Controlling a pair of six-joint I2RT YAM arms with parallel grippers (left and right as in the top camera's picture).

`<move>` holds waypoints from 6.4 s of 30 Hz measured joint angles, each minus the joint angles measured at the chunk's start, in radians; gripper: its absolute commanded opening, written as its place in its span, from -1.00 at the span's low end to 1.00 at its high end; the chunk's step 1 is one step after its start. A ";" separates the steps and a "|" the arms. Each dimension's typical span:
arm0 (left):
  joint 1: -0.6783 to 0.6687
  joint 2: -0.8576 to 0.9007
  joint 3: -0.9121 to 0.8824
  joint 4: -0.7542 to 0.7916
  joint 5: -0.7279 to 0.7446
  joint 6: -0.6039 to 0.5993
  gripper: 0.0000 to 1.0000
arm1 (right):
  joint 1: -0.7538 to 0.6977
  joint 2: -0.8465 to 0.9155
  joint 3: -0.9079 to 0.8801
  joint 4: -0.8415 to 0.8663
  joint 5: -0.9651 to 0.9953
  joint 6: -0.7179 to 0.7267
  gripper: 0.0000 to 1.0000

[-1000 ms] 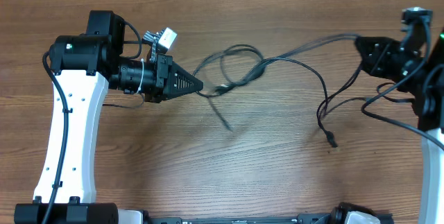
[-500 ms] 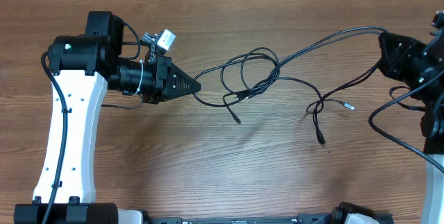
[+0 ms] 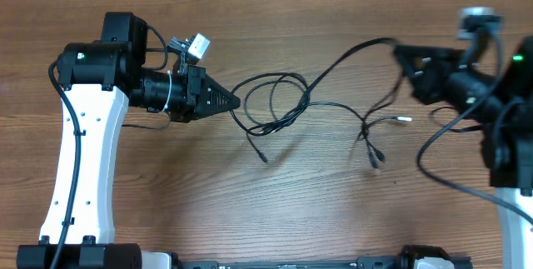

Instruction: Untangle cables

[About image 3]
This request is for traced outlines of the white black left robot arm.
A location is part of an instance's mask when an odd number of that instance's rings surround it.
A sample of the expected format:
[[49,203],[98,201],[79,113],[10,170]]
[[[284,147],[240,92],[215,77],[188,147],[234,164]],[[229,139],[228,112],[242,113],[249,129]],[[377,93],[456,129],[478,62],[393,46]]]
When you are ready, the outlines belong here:
[[69,43],[48,74],[62,100],[62,141],[51,205],[35,245],[17,250],[19,268],[178,268],[173,252],[118,244],[112,212],[117,143],[130,107],[188,123],[236,109],[238,97],[199,61],[209,40],[162,42],[173,67],[147,67],[154,28],[130,12],[108,12],[94,42]]

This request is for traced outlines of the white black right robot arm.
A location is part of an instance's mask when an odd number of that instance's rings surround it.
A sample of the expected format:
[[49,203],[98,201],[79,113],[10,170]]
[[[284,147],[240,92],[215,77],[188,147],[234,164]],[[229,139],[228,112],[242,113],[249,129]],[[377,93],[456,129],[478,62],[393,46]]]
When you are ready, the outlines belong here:
[[[532,266],[532,39],[525,37],[504,64],[503,17],[488,7],[461,11],[457,37],[466,49],[398,44],[393,55],[412,85],[412,95],[430,105],[447,102],[457,116],[430,137],[416,155],[417,168],[431,180],[471,194],[498,208],[502,266]],[[483,133],[481,155],[495,192],[488,194],[429,172],[422,156],[463,119]]]

